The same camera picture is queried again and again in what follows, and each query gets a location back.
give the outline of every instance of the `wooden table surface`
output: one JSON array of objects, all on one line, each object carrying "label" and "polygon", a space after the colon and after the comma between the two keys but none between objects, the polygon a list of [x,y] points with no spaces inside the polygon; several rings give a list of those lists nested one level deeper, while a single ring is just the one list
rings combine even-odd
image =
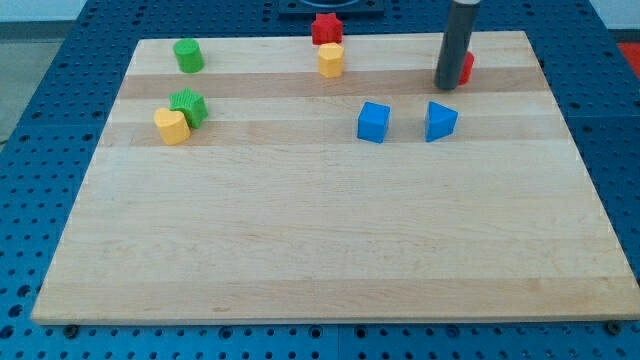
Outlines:
[{"label": "wooden table surface", "polygon": [[[471,82],[433,85],[441,34],[142,40],[32,317],[42,324],[485,322],[640,317],[640,290],[530,44],[478,32]],[[165,146],[189,86],[209,117]],[[383,144],[362,104],[390,105]],[[460,113],[424,142],[428,101]]]}]

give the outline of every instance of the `blue cube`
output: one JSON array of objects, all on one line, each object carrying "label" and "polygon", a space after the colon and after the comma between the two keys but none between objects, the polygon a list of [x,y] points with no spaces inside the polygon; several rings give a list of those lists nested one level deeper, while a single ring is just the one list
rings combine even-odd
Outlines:
[{"label": "blue cube", "polygon": [[432,142],[453,133],[458,120],[458,112],[433,101],[429,102],[424,133],[427,142]]},{"label": "blue cube", "polygon": [[358,117],[358,139],[382,143],[389,129],[390,113],[391,108],[386,105],[365,102]]}]

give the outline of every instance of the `green cylinder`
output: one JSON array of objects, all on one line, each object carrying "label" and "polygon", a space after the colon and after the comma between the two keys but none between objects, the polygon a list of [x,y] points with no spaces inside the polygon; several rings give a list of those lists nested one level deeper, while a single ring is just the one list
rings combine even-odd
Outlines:
[{"label": "green cylinder", "polygon": [[194,39],[182,39],[173,45],[173,52],[178,59],[178,66],[187,74],[196,73],[204,67],[200,45]]}]

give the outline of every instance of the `yellow hexagonal block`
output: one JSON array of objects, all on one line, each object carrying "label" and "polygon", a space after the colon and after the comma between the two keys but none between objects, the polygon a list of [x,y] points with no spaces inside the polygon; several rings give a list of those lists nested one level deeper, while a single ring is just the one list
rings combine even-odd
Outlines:
[{"label": "yellow hexagonal block", "polygon": [[327,78],[342,76],[344,48],[336,43],[320,45],[318,50],[318,72]]},{"label": "yellow hexagonal block", "polygon": [[179,144],[191,136],[187,119],[181,111],[160,108],[156,110],[153,120],[160,131],[162,140],[167,145]]}]

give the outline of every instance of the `green block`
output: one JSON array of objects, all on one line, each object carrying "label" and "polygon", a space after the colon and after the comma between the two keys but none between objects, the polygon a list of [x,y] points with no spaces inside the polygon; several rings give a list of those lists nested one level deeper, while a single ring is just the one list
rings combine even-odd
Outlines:
[{"label": "green block", "polygon": [[204,67],[200,45],[194,39],[182,39],[173,45],[173,52],[178,59],[178,66],[182,72],[193,74]]},{"label": "green block", "polygon": [[169,101],[171,102],[170,109],[172,111],[182,111],[184,117],[187,118],[187,123],[194,129],[200,128],[202,120],[209,115],[204,104],[204,96],[194,93],[189,88],[184,88],[179,93],[171,94]]}]

